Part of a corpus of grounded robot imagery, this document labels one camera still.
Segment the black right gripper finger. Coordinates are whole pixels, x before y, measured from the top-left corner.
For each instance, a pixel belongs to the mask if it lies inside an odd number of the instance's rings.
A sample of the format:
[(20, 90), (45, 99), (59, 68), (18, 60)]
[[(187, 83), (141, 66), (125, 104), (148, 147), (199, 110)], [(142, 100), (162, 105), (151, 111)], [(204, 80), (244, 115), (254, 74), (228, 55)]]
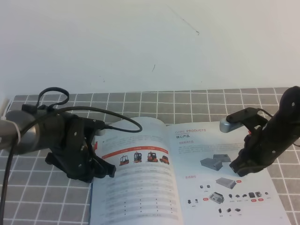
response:
[(248, 158), (242, 155), (238, 155), (238, 157), (233, 160), (229, 166), (234, 171), (234, 173), (247, 173)]
[(239, 176), (246, 176), (250, 173), (258, 173), (262, 171), (265, 167), (263, 165), (250, 165), (250, 164), (242, 164), (237, 169), (237, 174)]

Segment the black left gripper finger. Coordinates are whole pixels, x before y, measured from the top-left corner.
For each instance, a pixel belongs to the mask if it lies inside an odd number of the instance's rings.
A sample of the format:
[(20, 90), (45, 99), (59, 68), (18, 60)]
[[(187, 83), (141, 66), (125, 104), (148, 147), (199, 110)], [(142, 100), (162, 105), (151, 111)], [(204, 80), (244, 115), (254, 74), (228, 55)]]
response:
[(79, 157), (48, 153), (45, 162), (63, 171), (68, 178), (91, 183), (90, 168)]
[(93, 156), (89, 159), (90, 173), (92, 177), (104, 178), (109, 176), (114, 178), (116, 172), (116, 166), (112, 165), (98, 156)]

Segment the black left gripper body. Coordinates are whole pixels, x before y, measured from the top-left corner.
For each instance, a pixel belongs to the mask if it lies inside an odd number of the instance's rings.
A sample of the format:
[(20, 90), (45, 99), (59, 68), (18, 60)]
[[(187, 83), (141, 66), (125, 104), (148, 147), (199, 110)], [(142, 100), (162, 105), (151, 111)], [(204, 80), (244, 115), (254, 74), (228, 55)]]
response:
[(54, 141), (49, 149), (58, 155), (71, 155), (80, 158), (90, 168), (89, 159), (96, 156), (92, 147), (92, 140), (98, 131), (105, 128), (101, 120), (82, 118), (62, 110), (49, 111), (47, 121), (55, 124)]

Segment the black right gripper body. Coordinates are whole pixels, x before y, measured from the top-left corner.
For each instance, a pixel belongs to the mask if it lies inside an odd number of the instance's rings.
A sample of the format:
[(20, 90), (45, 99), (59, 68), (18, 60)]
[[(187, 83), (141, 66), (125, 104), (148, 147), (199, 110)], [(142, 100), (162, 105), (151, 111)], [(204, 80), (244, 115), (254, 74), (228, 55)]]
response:
[(266, 123), (244, 139), (239, 153), (240, 169), (264, 169), (271, 165), (300, 137), (300, 88), (287, 89), (279, 110)]

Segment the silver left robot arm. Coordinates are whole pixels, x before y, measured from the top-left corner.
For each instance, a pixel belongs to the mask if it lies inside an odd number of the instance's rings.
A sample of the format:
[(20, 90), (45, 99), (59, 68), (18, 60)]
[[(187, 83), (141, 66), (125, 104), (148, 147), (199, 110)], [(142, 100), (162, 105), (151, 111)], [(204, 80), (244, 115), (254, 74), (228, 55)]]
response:
[(19, 138), (18, 133), (23, 128), (48, 113), (47, 110), (33, 114), (18, 110), (8, 112), (6, 119), (0, 122), (0, 146), (9, 150), (13, 142), (17, 142), (16, 155), (49, 149), (46, 163), (74, 180), (90, 183), (94, 177), (105, 177), (108, 169), (92, 150), (95, 129), (87, 118), (69, 112), (58, 113), (34, 125)]

